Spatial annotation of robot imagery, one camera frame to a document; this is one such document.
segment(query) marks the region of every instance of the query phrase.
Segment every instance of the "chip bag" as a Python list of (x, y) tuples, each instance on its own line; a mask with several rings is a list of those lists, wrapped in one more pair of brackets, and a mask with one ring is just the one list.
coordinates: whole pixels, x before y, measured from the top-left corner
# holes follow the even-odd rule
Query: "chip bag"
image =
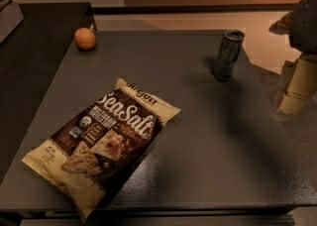
[(123, 79), (70, 120), (23, 162), (68, 195), (83, 222), (116, 178), (180, 112)]

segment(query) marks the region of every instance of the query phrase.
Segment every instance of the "table surface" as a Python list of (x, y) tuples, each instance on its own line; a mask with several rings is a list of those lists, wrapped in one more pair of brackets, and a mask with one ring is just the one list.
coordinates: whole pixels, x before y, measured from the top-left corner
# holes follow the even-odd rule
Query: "table surface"
[(21, 158), (105, 93), (118, 77), (182, 112), (98, 209), (173, 210), (316, 205), (317, 194), (244, 51), (230, 82), (210, 70), (222, 31), (100, 32), (71, 43), (0, 185), (0, 209), (72, 210)]
[(0, 45), (0, 183), (74, 30), (93, 22), (89, 3), (22, 4), (20, 8), (24, 21)]

